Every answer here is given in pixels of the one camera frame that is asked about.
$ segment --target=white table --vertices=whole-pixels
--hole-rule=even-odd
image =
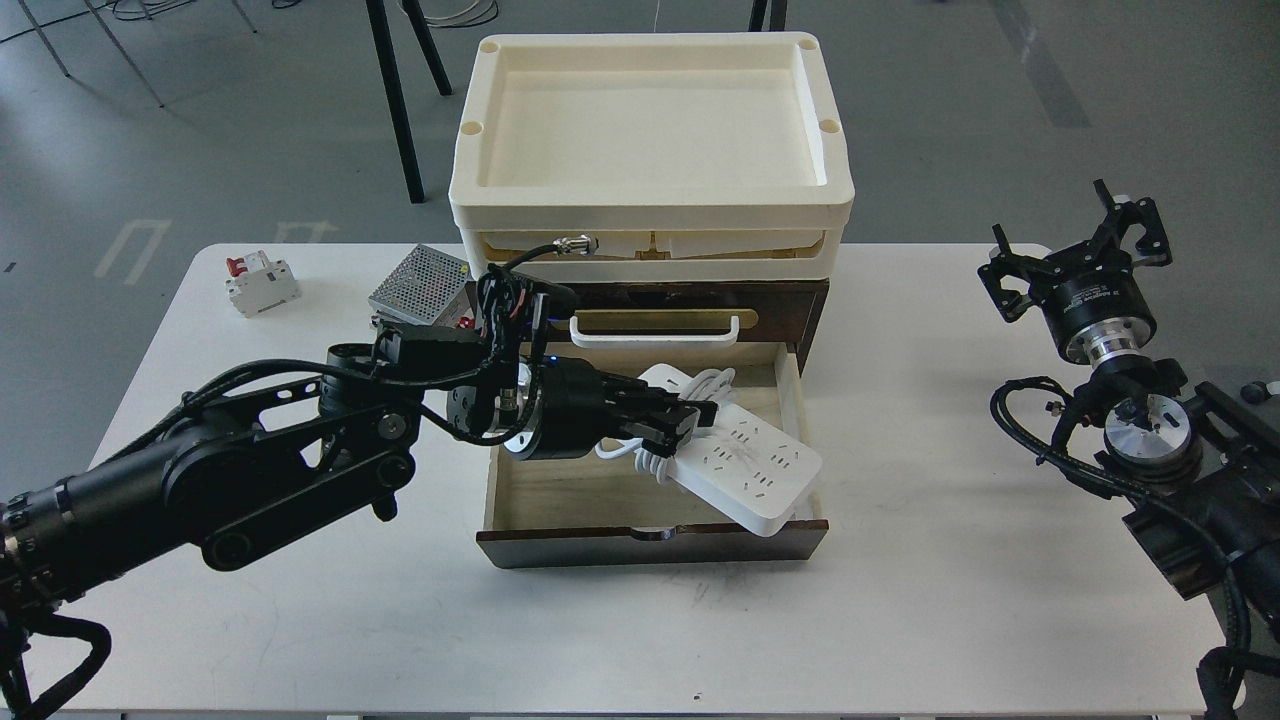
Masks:
[[[367,342],[408,245],[285,245],[297,302],[253,319],[201,252],[105,457],[237,363]],[[442,246],[461,255],[461,246]],[[475,546],[485,450],[424,428],[399,518],[348,516],[220,574],[183,547],[67,609],[115,652],[78,710],[471,714],[1187,714],[1221,642],[1120,523],[987,415],[1011,377],[1085,377],[1000,320],[984,246],[846,246],[804,375],[832,529],[808,562],[507,571]],[[1027,415],[1043,397],[1027,398]],[[1039,418],[1041,430],[1048,419]],[[1082,443],[1078,452],[1092,452]],[[82,646],[28,657],[45,687]]]

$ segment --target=dark wood drawer front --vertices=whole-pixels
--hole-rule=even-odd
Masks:
[[[827,534],[827,520],[791,520],[773,537],[732,523],[677,525],[669,530],[566,528],[481,530],[476,543],[498,568],[573,568],[654,562],[808,560]]]

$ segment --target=white power strip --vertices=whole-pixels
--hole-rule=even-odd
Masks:
[[[692,378],[659,364],[640,379],[677,392]],[[782,529],[819,470],[813,448],[732,402],[721,404],[716,424],[698,429],[667,464],[671,479],[763,537]]]

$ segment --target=floor marking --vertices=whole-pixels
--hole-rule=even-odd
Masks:
[[[156,247],[160,247],[160,241],[164,240],[169,227],[173,225],[173,220],[129,220],[124,223],[120,228],[120,234],[115,236],[115,242],[106,249],[106,254],[99,260],[97,268],[93,270],[95,278],[105,278],[106,273],[110,272],[111,265],[115,264],[115,259],[128,245],[129,238],[137,231],[150,231],[151,237],[147,243],[142,247],[142,254],[138,255],[137,261],[133,263],[133,268],[129,269],[129,274],[124,277],[124,284],[136,284],[142,273],[147,269],[147,264],[151,263],[151,256],[155,255]]]
[[[320,242],[326,232],[338,232],[338,225],[332,224],[329,220],[320,220],[319,223],[275,223],[275,242],[289,242],[289,236],[293,234],[296,229],[310,229],[311,237],[307,238],[307,243]]]

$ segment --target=metal mesh cover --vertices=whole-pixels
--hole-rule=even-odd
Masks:
[[[457,319],[453,315],[468,306],[470,279],[465,261],[419,245],[369,296],[369,305],[408,323],[452,325]]]

